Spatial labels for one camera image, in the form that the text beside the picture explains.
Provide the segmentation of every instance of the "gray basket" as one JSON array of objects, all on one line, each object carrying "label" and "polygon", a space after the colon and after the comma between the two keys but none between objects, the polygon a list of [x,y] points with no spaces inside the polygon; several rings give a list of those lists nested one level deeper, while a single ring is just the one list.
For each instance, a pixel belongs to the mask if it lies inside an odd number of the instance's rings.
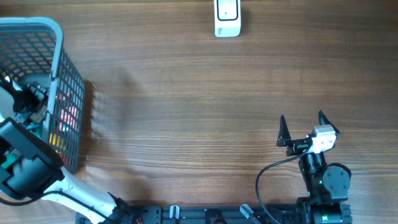
[{"label": "gray basket", "polygon": [[41,138],[76,171],[85,84],[63,49],[61,27],[45,17],[0,18],[0,75],[50,91]]}]

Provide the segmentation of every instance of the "white rectangular object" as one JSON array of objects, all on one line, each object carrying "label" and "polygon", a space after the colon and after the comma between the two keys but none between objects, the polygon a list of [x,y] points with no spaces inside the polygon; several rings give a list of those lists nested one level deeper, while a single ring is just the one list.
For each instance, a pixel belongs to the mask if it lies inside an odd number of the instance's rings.
[{"label": "white rectangular object", "polygon": [[241,32],[241,0],[214,0],[216,37],[236,37]]}]

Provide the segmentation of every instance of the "basket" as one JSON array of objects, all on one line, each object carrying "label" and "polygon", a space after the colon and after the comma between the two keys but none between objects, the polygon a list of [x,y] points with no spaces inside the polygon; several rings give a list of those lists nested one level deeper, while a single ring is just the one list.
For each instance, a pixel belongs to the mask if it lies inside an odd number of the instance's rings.
[{"label": "basket", "polygon": [[85,84],[63,48],[63,33],[46,17],[0,18],[0,75],[35,81],[49,91],[41,131],[36,133],[76,172]]}]

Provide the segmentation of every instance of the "wooden table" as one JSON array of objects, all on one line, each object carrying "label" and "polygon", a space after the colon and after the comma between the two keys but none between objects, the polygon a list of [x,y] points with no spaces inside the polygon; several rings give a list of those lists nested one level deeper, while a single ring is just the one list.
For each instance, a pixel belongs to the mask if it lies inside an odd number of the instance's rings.
[{"label": "wooden table", "polygon": [[[398,4],[243,1],[214,36],[213,3],[3,6],[47,16],[86,80],[77,176],[134,205],[257,205],[254,181],[323,110],[342,132],[328,162],[353,171],[355,223],[397,223]],[[266,172],[267,203],[306,195],[297,161]],[[1,223],[73,223],[52,202],[0,206]]]}]

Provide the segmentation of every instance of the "white plastic part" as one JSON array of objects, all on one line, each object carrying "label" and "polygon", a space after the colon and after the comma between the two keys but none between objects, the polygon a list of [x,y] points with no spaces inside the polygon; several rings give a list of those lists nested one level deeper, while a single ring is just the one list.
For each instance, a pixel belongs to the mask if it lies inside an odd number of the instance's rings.
[{"label": "white plastic part", "polygon": [[312,145],[307,153],[320,153],[325,152],[335,145],[336,132],[330,124],[315,126],[313,128],[315,137],[312,137]]},{"label": "white plastic part", "polygon": [[[45,190],[45,193],[53,190],[61,190],[63,193],[68,194],[73,198],[76,198],[77,200],[83,202],[84,204],[95,208],[97,211],[107,217],[112,214],[116,203],[114,202],[110,194],[106,192],[100,192],[99,190],[94,189],[86,182],[73,176],[64,167],[62,167],[61,170],[65,178],[61,181],[54,182],[54,184],[52,184],[48,189]],[[93,224],[97,224],[105,220],[97,213],[92,212],[91,210],[59,194],[50,194],[43,197],[42,199],[58,202],[68,208],[71,208],[74,211],[90,219]]]},{"label": "white plastic part", "polygon": [[241,32],[241,0],[214,0],[216,37],[236,37]]},{"label": "white plastic part", "polygon": [[14,99],[5,89],[0,87],[0,122],[3,122],[6,118],[14,116]]}]

